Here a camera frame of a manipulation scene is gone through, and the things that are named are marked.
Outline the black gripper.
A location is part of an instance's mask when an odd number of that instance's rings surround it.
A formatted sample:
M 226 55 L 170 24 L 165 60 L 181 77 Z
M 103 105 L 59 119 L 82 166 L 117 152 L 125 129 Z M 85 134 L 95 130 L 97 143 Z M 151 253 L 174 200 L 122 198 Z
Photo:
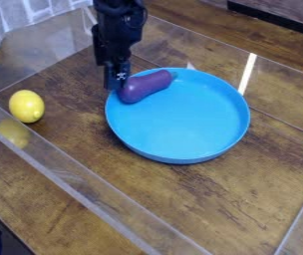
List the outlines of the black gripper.
M 142 40 L 149 18 L 145 0 L 94 0 L 98 24 L 93 27 L 95 58 L 105 67 L 105 87 L 121 89 L 131 76 L 131 46 Z

